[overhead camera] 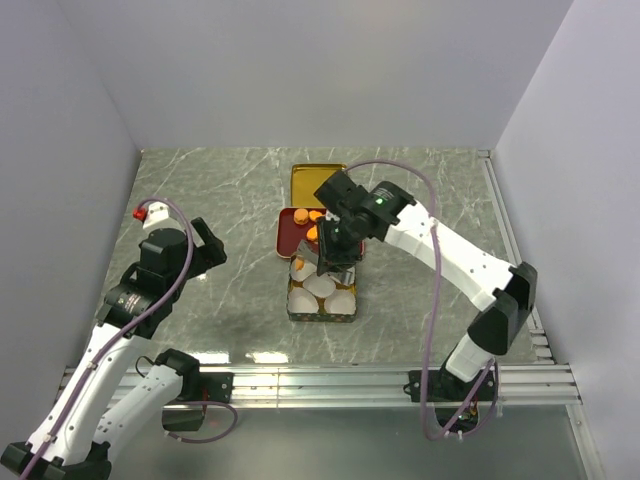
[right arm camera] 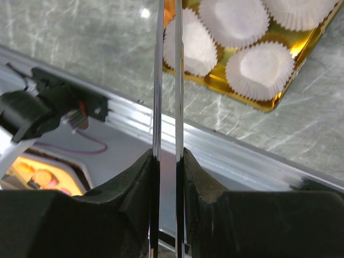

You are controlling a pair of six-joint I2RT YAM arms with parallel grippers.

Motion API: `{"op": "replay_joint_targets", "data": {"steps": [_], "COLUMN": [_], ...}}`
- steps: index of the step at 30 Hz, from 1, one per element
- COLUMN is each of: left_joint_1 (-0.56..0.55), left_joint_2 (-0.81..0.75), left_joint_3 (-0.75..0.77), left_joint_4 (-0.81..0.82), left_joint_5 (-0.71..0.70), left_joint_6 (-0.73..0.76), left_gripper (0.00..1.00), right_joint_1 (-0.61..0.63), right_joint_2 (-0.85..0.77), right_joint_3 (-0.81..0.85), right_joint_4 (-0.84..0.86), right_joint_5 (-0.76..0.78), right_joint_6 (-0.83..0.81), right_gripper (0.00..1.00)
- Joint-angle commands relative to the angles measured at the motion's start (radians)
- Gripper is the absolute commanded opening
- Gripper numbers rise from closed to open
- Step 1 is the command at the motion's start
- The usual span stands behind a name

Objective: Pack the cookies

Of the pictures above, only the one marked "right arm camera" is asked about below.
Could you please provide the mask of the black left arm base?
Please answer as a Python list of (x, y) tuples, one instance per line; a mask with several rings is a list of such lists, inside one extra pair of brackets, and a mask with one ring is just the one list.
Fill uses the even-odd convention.
[(34, 96), (25, 87), (1, 95), (1, 126), (10, 133), (13, 142), (39, 138), (55, 130), (61, 118), (72, 110), (80, 111), (84, 118), (105, 121), (108, 115), (105, 96), (38, 67), (26, 75), (10, 63), (6, 66), (25, 82), (33, 80), (38, 92)]

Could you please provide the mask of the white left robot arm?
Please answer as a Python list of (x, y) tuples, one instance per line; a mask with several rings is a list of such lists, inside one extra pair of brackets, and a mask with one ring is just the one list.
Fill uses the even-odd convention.
[(36, 139), (22, 140), (15, 143), (12, 139), (13, 135), (1, 127), (1, 161), (0, 161), (0, 177), (2, 178), (8, 169), (12, 166), (18, 156), (23, 154), (30, 148)]

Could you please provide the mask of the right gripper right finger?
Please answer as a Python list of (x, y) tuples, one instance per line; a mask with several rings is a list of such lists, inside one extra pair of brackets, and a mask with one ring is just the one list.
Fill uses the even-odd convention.
[(184, 194), (193, 257), (343, 257), (343, 193), (321, 183), (231, 191), (185, 149)]

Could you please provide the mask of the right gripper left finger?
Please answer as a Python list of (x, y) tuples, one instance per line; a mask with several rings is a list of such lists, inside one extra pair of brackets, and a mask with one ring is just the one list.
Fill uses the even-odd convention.
[(89, 190), (1, 191), (1, 257), (144, 257), (153, 154)]

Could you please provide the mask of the silver metal tongs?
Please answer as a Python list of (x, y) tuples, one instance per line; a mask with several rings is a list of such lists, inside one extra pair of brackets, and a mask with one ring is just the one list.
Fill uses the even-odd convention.
[(157, 14), (156, 42), (154, 53), (154, 107), (153, 107), (153, 179), (150, 205), (149, 257), (158, 256), (159, 210), (160, 210), (160, 163), (161, 144), (175, 138), (176, 158), (176, 231), (175, 255), (185, 256), (184, 235), (184, 45), (182, 1), (175, 1), (175, 116), (162, 113), (162, 72), (163, 72), (163, 36), (164, 36), (164, 1), (159, 1)]

